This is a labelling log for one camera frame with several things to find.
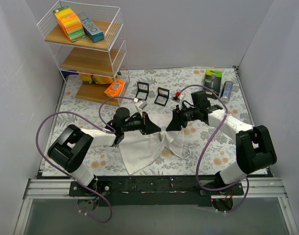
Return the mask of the white garment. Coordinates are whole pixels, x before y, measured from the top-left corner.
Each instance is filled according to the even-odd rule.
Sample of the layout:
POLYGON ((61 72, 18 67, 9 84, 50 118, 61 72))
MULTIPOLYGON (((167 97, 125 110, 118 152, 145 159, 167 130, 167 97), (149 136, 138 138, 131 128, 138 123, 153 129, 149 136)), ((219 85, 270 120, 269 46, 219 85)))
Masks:
MULTIPOLYGON (((149 114, 150 120, 160 128, 168 127, 172 114, 149 114)), ((126 132, 120 142, 120 153, 129 175, 153 163, 166 148, 181 157, 184 143, 184 130, 165 131, 165 137, 160 142, 158 133, 142 135, 139 131, 126 132)))

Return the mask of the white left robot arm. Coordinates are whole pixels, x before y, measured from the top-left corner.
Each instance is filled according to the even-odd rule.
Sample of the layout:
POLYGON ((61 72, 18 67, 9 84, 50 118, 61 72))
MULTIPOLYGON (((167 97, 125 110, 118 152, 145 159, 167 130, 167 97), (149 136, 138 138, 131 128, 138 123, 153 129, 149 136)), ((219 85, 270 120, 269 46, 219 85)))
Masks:
POLYGON ((83 163, 89 148, 115 146, 124 139, 125 133, 130 131, 140 131, 143 135, 161 131, 146 112, 131 116, 129 109, 124 107, 116 110, 108 125, 114 128, 114 134, 100 130, 84 130, 71 124, 48 150, 48 156, 78 181, 80 190, 87 196, 93 195, 97 190, 95 175, 83 163))

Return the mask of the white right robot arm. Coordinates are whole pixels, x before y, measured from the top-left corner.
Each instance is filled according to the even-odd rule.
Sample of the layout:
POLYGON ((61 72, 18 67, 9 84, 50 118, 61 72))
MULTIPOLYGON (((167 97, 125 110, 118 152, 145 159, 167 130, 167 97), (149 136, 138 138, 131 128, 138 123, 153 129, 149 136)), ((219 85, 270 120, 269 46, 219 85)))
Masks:
POLYGON ((252 126, 230 116, 218 105, 211 105, 205 91, 191 94, 193 106, 176 107, 167 131, 180 131, 190 121, 200 120, 229 136, 236 145, 236 161, 215 175, 209 191, 227 194, 249 174, 274 165, 275 149, 267 127, 252 126))

